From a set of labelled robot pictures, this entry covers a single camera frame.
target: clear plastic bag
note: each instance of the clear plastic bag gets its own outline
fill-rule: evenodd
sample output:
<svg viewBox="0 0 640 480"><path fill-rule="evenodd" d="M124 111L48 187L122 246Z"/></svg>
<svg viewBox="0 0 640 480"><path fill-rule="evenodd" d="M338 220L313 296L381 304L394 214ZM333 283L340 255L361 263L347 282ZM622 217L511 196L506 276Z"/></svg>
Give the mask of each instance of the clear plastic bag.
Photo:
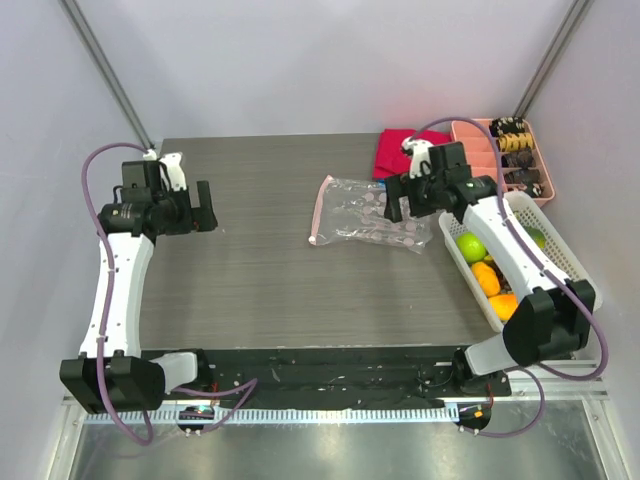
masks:
<svg viewBox="0 0 640 480"><path fill-rule="evenodd" d="M355 238L422 253L433 237L428 217L409 218L409 203L401 199L403 217L409 220L392 223L384 218L386 196L379 183L329 175L318 192L309 243L326 245Z"/></svg>

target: gray table surface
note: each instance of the gray table surface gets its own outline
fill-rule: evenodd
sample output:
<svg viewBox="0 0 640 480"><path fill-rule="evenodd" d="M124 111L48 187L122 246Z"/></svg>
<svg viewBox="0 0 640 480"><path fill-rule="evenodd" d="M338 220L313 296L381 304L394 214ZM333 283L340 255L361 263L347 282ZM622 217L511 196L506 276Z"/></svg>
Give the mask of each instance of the gray table surface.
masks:
<svg viewBox="0 0 640 480"><path fill-rule="evenodd" d="M166 140L211 183L220 227L158 239L141 342L150 348L451 345L493 332L444 246L419 255L308 243L327 174L369 179L378 135Z"/></svg>

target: white wall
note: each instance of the white wall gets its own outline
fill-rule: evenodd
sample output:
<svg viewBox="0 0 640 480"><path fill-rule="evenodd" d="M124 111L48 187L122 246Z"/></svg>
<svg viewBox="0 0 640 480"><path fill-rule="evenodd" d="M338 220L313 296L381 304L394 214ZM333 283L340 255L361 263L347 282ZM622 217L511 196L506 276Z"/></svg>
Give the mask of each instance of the white wall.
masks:
<svg viewBox="0 0 640 480"><path fill-rule="evenodd" d="M570 0L82 0L150 135L512 113Z"/></svg>
<svg viewBox="0 0 640 480"><path fill-rule="evenodd" d="M639 22L635 0L594 2L529 116L557 192L545 213L604 293L606 381L632 452L640 448ZM637 460L634 468L640 474Z"/></svg>
<svg viewBox="0 0 640 480"><path fill-rule="evenodd" d="M60 360L78 352L98 278L80 166L134 137L55 1L2 2L0 71L0 478L31 480L48 460ZM123 158L99 159L98 201Z"/></svg>

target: white plastic basket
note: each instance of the white plastic basket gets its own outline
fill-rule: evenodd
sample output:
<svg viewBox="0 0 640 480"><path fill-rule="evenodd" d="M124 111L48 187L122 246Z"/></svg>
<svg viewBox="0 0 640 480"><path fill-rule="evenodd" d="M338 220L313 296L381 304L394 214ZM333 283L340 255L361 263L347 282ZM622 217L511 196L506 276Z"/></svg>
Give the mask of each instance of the white plastic basket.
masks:
<svg viewBox="0 0 640 480"><path fill-rule="evenodd" d="M544 233L547 242L543 252L547 257L549 257L549 260L555 263L558 268L566 272L572 280L589 280L596 292L594 311L598 310L602 306L602 294L593 283L593 280L582 264L569 249L564 240L562 240L560 234L555 228L553 228L553 225L551 225L551 222L547 219L544 213L542 213L540 207L538 207L533 199L524 192L508 192L505 193L504 198L509 202L511 210L518 213L518 217L520 218L520 223L522 223L522 225L537 228ZM440 215L438 223L440 224L440 228L444 234L445 245L447 246L449 253L451 253L458 269L460 269L460 272L462 272L469 288L471 288L473 296L476 297L476 300L480 304L480 308L487 317L491 328L496 332L501 332L504 326L503 323L489 304L487 296L480 288L480 285L478 285L473 273L471 273L469 265L467 265L467 262L456 245L456 238L467 231L466 227L458 223L455 217L450 213L443 213Z"/></svg>

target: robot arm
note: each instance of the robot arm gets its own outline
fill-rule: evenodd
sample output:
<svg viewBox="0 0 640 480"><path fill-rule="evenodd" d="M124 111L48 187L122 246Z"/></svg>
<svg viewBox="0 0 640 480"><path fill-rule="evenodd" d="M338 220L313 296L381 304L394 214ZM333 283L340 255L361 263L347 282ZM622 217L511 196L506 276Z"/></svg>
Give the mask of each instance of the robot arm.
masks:
<svg viewBox="0 0 640 480"><path fill-rule="evenodd" d="M182 154L122 164L121 202L103 207L99 219L115 258L115 282L105 340L106 378L116 410L153 410L179 385L209 386L204 353L179 351L141 359L140 303L147 267L159 235L212 231L217 221L208 182L197 182L200 207L192 208L181 167ZM60 379L89 413L105 411L96 381L97 340L109 267L100 243L100 276L79 357L64 360Z"/></svg>
<svg viewBox="0 0 640 480"><path fill-rule="evenodd" d="M472 177L461 143L434 147L424 140L403 144L412 155L409 173L385 180L385 217L402 220L399 199L408 197L412 216L452 212L487 247L518 299L502 333L472 345L454 358L461 384L516 365L528 366L584 348L589 323L562 291L544 275L506 227L492 178ZM535 258L573 290L593 311L595 292L588 281L571 281L537 247L504 203L507 217Z"/></svg>

